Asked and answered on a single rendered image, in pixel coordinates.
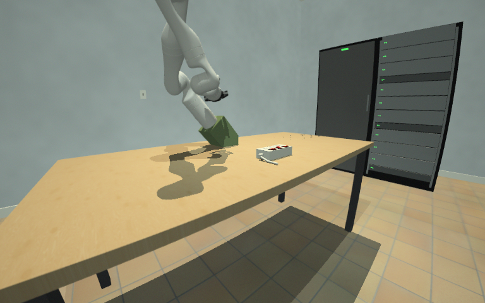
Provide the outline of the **white power strip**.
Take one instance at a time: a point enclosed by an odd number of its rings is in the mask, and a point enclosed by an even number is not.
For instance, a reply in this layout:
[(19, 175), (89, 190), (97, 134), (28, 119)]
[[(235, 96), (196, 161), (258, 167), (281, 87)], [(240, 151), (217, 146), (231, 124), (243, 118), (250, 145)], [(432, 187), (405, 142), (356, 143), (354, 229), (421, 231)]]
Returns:
[(285, 157), (292, 154), (292, 146), (287, 145), (273, 145), (256, 149), (256, 157), (265, 160), (266, 162), (278, 165), (275, 160), (277, 158)]

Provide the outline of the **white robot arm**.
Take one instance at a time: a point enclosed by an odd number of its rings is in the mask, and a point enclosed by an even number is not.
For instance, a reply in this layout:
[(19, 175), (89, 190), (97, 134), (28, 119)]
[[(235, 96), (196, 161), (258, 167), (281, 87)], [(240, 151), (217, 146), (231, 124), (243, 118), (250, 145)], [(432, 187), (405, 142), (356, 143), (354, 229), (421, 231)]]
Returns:
[[(165, 89), (171, 95), (183, 92), (182, 103), (202, 127), (208, 129), (217, 118), (199, 95), (211, 101), (218, 100), (222, 94), (220, 76), (208, 63), (198, 36), (186, 24), (189, 0), (155, 1), (167, 21), (161, 36)], [(184, 58), (189, 68), (203, 68), (205, 72), (193, 76), (190, 81), (180, 71)]]

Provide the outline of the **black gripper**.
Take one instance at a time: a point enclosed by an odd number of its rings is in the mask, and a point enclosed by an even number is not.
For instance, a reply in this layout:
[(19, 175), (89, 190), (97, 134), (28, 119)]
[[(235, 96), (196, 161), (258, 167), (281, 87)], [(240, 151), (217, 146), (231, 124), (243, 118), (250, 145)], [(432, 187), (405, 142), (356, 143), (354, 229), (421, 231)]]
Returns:
[[(223, 98), (225, 98), (225, 97), (227, 97), (227, 96), (228, 96), (228, 92), (227, 92), (227, 90), (226, 90), (226, 91), (224, 91), (224, 92), (222, 91), (222, 94), (221, 94), (220, 98), (219, 98), (218, 100), (215, 100), (215, 101), (212, 101), (212, 102), (217, 102), (217, 101), (220, 101), (220, 100), (221, 100), (221, 98), (223, 99)], [(207, 98), (206, 98), (206, 96), (204, 96), (204, 99), (205, 99), (205, 101), (206, 101), (206, 102), (207, 102), (207, 101), (211, 101), (211, 100), (207, 99)]]

